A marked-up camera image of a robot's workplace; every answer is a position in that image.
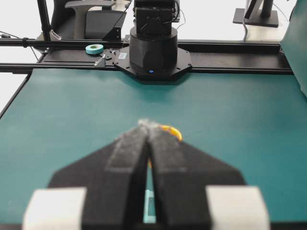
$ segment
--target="black monitor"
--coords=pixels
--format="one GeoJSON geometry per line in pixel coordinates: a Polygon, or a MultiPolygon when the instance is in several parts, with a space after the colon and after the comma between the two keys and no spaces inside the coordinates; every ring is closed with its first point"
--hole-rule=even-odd
{"type": "Polygon", "coordinates": [[[242,24],[245,13],[245,24],[277,28],[279,25],[278,13],[272,11],[272,7],[273,0],[251,0],[246,13],[245,9],[236,9],[233,22],[242,24]]]}

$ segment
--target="label sticker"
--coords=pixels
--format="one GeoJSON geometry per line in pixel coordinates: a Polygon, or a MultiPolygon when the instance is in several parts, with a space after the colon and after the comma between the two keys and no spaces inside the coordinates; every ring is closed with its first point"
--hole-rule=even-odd
{"type": "Polygon", "coordinates": [[[119,59],[126,59],[127,53],[120,53],[119,59]]]}

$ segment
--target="green panel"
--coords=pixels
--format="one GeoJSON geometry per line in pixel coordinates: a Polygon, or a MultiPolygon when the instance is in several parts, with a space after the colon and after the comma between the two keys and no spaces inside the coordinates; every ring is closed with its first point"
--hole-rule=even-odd
{"type": "Polygon", "coordinates": [[[148,215],[155,216],[155,209],[154,209],[154,198],[149,198],[149,205],[148,205],[148,215]]]}
{"type": "Polygon", "coordinates": [[[21,222],[55,170],[140,118],[238,167],[272,221],[307,221],[307,101],[294,76],[191,73],[143,85],[119,71],[38,69],[0,120],[0,222],[21,222]]]}
{"type": "Polygon", "coordinates": [[[282,47],[302,91],[307,95],[307,0],[297,0],[282,47]]]}
{"type": "Polygon", "coordinates": [[[154,189],[153,183],[153,172],[150,167],[147,168],[147,179],[146,179],[146,189],[153,191],[154,189]]]}

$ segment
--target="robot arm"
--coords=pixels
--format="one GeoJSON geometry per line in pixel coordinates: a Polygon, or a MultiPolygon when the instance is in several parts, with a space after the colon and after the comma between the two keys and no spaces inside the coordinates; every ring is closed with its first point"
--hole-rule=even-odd
{"type": "Polygon", "coordinates": [[[175,12],[175,0],[135,0],[134,16],[136,17],[137,34],[169,35],[172,22],[178,17],[175,12]]]}

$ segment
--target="chair armrest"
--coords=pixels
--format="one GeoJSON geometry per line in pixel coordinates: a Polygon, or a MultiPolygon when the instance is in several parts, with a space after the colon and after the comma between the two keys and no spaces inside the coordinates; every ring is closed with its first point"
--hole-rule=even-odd
{"type": "Polygon", "coordinates": [[[78,0],[67,2],[65,8],[73,8],[76,13],[73,38],[85,38],[86,13],[90,8],[94,6],[112,7],[114,5],[115,2],[109,0],[78,0]]]}

